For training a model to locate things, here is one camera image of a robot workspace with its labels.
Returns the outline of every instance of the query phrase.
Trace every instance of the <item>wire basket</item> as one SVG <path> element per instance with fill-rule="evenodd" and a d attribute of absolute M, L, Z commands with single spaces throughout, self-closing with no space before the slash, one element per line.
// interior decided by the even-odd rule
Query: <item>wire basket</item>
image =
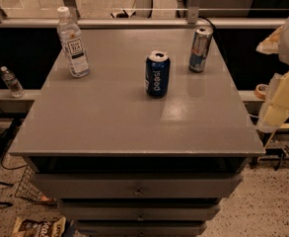
<path fill-rule="evenodd" d="M 28 200 L 37 205 L 57 205 L 57 202 L 54 199 L 46 200 L 44 194 L 33 185 L 31 182 L 33 173 L 33 170 L 29 166 L 25 169 L 23 177 L 17 187 L 15 197 Z"/>

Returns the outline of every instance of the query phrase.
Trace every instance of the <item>cabinet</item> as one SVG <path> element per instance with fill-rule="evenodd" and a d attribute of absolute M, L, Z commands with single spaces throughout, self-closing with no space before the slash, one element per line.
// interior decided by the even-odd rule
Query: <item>cabinet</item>
<path fill-rule="evenodd" d="M 91 74 L 61 53 L 10 149 L 91 236 L 195 236 L 264 150 L 215 40 L 188 70 L 193 29 L 85 30 Z M 144 90 L 146 56 L 171 59 L 169 92 Z"/>

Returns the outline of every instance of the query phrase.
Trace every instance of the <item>clear water bottle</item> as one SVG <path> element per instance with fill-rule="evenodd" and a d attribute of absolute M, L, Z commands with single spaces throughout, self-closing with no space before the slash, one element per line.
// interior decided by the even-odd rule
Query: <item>clear water bottle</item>
<path fill-rule="evenodd" d="M 1 76 L 8 89 L 10 89 L 14 98 L 21 98 L 25 95 L 23 86 L 20 84 L 19 80 L 15 74 L 10 71 L 7 67 L 3 66 L 0 68 Z"/>
<path fill-rule="evenodd" d="M 72 21 L 67 7 L 59 7 L 57 14 L 59 17 L 57 32 L 72 76 L 88 75 L 90 67 L 80 28 Z"/>

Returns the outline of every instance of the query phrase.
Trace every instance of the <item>drawer knob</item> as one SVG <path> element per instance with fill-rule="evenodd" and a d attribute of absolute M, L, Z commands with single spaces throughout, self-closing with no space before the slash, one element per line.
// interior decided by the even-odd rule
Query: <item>drawer knob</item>
<path fill-rule="evenodd" d="M 134 193 L 134 195 L 136 197 L 142 197 L 143 196 L 143 193 L 141 192 L 141 189 L 140 188 L 137 188 L 136 192 Z"/>
<path fill-rule="evenodd" d="M 139 222 L 144 221 L 144 217 L 142 214 L 138 214 L 137 221 L 139 221 Z"/>

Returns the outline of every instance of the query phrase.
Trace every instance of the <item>gray tabletop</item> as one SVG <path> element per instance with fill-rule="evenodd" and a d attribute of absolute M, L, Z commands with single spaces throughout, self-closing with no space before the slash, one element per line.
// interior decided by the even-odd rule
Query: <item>gray tabletop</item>
<path fill-rule="evenodd" d="M 60 53 L 10 153 L 22 156 L 254 156 L 264 150 L 213 40 L 192 73 L 193 30 L 85 30 L 91 73 L 73 78 Z M 145 60 L 171 59 L 168 94 L 149 97 Z"/>

